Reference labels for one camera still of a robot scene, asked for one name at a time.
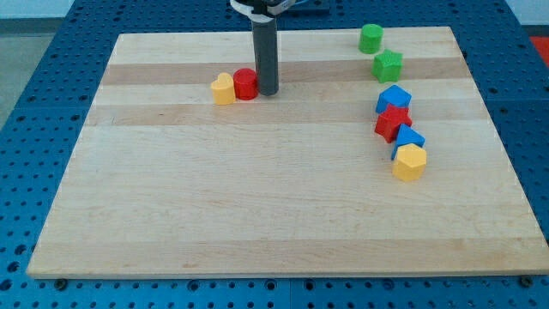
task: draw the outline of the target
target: red cylinder block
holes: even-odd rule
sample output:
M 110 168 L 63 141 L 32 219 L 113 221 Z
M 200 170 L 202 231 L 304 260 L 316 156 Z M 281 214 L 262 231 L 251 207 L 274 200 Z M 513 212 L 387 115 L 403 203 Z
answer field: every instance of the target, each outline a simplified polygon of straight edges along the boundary
M 238 99 L 252 100 L 257 97 L 257 74 L 252 69 L 240 69 L 234 72 L 234 92 Z

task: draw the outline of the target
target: wooden board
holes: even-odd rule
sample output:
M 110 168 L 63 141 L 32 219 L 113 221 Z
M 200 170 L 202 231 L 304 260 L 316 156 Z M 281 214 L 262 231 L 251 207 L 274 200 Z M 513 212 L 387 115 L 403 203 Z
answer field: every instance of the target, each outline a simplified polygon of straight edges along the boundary
M 389 28 L 425 135 L 391 175 L 359 30 L 280 32 L 275 97 L 215 106 L 250 33 L 123 34 L 28 267 L 36 278 L 541 274 L 549 250 L 454 36 Z

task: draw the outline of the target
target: plastic block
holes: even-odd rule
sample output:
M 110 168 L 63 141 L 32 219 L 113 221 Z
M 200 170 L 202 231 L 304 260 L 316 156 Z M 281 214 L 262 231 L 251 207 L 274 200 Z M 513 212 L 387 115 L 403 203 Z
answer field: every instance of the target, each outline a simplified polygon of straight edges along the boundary
M 232 76 L 228 73 L 219 74 L 217 80 L 213 81 L 210 87 L 217 105 L 232 104 L 237 100 Z
M 257 73 L 248 68 L 234 72 L 234 93 L 240 100 L 253 100 L 257 97 Z
M 379 95 L 377 100 L 376 112 L 385 112 L 387 105 L 390 103 L 396 107 L 409 107 L 412 95 L 398 85 L 393 85 Z
M 401 124 L 412 125 L 412 119 L 408 116 L 408 108 L 389 104 L 385 112 L 377 117 L 375 132 L 383 136 L 385 141 L 393 142 Z
M 382 37 L 382 27 L 375 24 L 364 25 L 362 27 L 362 31 L 360 32 L 360 51 L 367 54 L 379 52 Z
M 402 54 L 388 49 L 374 57 L 371 73 L 379 82 L 398 82 L 401 77 Z
M 427 152 L 416 144 L 400 146 L 396 151 L 393 175 L 402 181 L 421 178 L 427 166 Z
M 395 148 L 393 149 L 393 154 L 391 154 L 391 160 L 395 159 L 396 150 L 403 145 L 408 145 L 409 143 L 415 144 L 419 147 L 425 145 L 425 138 L 420 135 L 416 130 L 410 128 L 405 124 L 401 124 L 401 127 L 398 130 L 396 136 Z

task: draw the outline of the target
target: blue pentagonal block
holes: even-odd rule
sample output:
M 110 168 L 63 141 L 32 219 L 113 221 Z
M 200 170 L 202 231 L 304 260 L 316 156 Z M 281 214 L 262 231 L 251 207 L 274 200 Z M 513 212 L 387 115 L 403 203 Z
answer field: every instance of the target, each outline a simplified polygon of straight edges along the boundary
M 409 143 L 414 143 L 420 147 L 423 147 L 423 145 L 425 145 L 425 138 L 422 137 L 416 130 L 405 124 L 401 124 L 401 127 L 398 129 L 398 135 L 396 136 L 395 147 L 393 148 L 391 160 L 395 159 L 396 150 L 400 146 L 408 145 Z
M 406 90 L 400 88 L 398 85 L 393 85 L 380 93 L 376 112 L 385 112 L 389 103 L 396 107 L 408 107 L 411 99 L 412 95 L 406 92 Z

